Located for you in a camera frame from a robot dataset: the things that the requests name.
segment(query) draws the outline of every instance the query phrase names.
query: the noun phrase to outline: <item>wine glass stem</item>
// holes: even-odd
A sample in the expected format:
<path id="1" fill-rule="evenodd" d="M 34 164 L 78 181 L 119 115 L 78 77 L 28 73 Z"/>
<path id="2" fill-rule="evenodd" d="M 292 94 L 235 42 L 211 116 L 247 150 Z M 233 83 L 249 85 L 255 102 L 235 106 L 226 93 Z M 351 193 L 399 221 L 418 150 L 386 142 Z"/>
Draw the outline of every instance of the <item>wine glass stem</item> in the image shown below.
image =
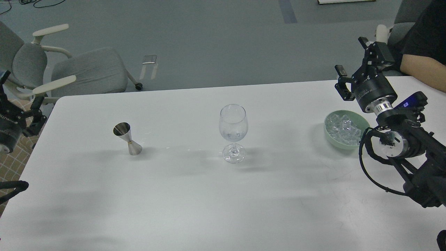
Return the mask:
<path id="1" fill-rule="evenodd" d="M 235 144 L 231 144 L 231 153 L 233 155 L 237 155 L 239 153 L 239 150 L 237 149 L 237 147 L 235 146 Z"/>

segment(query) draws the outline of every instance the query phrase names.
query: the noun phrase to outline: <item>wine glass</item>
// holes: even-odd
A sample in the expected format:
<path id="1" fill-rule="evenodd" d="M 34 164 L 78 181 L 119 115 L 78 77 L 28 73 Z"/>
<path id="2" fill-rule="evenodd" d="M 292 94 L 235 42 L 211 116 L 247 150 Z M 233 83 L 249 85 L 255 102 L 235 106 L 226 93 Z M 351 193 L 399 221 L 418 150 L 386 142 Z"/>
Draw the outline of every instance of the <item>wine glass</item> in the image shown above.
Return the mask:
<path id="1" fill-rule="evenodd" d="M 219 128 L 220 134 L 227 141 L 237 142 L 243 139 L 248 132 L 248 119 L 245 109 L 236 104 L 223 107 L 220 111 Z M 239 144 L 232 143 L 223 149 L 223 158 L 231 164 L 242 162 L 245 155 L 245 149 Z"/>

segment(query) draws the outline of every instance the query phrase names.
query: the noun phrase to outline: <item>green bowl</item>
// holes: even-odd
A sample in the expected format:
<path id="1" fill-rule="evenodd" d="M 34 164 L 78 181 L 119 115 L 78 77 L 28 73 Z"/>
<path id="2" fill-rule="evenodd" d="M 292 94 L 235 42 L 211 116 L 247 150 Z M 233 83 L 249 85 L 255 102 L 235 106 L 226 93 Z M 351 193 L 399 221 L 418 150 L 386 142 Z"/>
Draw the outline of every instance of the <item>green bowl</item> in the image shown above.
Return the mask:
<path id="1" fill-rule="evenodd" d="M 340 149 L 353 150 L 353 149 L 358 148 L 359 145 L 357 145 L 357 146 L 346 145 L 346 144 L 343 144 L 343 143 L 335 140 L 333 137 L 330 136 L 330 134 L 327 131 L 326 124 L 327 124 L 328 117 L 332 114 L 337 114 L 341 117 L 343 115 L 347 115 L 350 118 L 351 122 L 356 124 L 358 129 L 361 129 L 362 133 L 366 130 L 367 127 L 370 127 L 370 124 L 367 122 L 367 120 L 365 120 L 365 118 L 363 118 L 361 115 L 359 115 L 357 113 L 354 113 L 351 111 L 346 111 L 346 110 L 334 111 L 334 112 L 328 114 L 324 120 L 324 132 L 325 132 L 325 137 L 327 138 L 328 142 L 330 142 L 333 146 L 340 148 Z"/>

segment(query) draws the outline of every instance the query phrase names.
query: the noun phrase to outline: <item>wine glass base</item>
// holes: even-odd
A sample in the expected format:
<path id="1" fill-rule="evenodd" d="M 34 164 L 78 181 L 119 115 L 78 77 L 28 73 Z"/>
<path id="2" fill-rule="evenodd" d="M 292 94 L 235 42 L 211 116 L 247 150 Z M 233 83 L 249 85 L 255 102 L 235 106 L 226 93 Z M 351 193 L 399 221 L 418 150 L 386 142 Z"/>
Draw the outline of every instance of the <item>wine glass base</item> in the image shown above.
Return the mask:
<path id="1" fill-rule="evenodd" d="M 237 164 L 243 161 L 243 159 L 245 158 L 246 152 L 245 149 L 243 148 L 243 146 L 239 145 L 239 144 L 231 144 L 231 145 L 227 145 L 224 149 L 223 149 L 223 158 L 231 163 L 231 164 Z"/>

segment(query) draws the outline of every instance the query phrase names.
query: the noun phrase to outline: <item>metal jigger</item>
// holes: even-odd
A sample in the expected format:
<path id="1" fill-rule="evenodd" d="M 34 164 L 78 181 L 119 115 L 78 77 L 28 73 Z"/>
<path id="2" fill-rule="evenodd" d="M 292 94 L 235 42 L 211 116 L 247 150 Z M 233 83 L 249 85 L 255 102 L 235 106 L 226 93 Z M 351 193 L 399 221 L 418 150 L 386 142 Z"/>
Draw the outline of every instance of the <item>metal jigger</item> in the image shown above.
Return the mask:
<path id="1" fill-rule="evenodd" d="M 138 155 L 142 151 L 142 146 L 132 140 L 130 125 L 126 122 L 119 123 L 113 128 L 113 133 L 128 143 L 130 155 Z"/>

